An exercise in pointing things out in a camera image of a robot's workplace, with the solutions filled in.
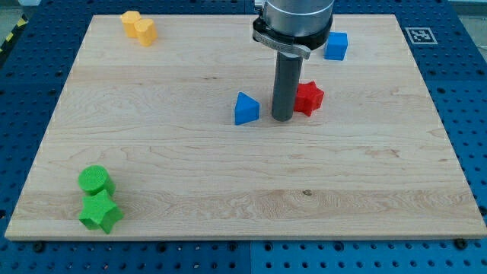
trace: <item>red block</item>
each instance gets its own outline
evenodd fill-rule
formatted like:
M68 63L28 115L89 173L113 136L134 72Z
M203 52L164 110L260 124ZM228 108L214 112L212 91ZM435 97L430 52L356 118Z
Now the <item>red block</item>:
M313 110L321 107L325 92L317 87L314 81L298 85L298 93L294 102L294 111L299 111L311 116Z

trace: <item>cylinder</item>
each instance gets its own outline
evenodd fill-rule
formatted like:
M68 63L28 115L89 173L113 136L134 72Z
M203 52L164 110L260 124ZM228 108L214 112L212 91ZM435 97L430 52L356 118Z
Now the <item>cylinder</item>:
M272 117L278 121L284 122L292 118L302 64L303 58L300 56L277 52Z
M332 16L334 0L265 0L263 19L273 30L305 37L323 30Z

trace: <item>blue pegboard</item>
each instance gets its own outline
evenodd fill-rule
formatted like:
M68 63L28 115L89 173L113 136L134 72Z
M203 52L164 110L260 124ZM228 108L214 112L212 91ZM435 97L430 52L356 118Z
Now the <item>blue pegboard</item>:
M0 231L14 204L93 14L255 14L249 0L44 0L0 70ZM487 65L445 0L337 0L337 14L395 14L454 145L487 206ZM413 44L428 27L438 44ZM487 240L391 242L12 243L0 273L487 272Z

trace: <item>blue block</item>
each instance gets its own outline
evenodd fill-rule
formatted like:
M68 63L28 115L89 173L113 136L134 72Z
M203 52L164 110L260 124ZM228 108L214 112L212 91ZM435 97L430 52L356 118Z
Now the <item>blue block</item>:
M259 119L260 104L243 92L238 93L235 104L235 125L241 125Z
M328 37L328 45L325 49L325 59L343 60L348 46L349 40L347 33L330 33Z

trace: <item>wooden board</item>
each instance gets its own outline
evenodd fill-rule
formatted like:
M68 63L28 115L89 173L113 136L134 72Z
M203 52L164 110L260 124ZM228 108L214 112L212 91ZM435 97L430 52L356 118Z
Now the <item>wooden board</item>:
M426 239L486 235L392 15L336 15L344 62L304 62L326 91L311 118L270 116L275 52L254 16L145 16L159 39L95 16L8 226L11 240ZM234 126L237 92L261 119ZM102 164L126 217L78 221L77 177Z

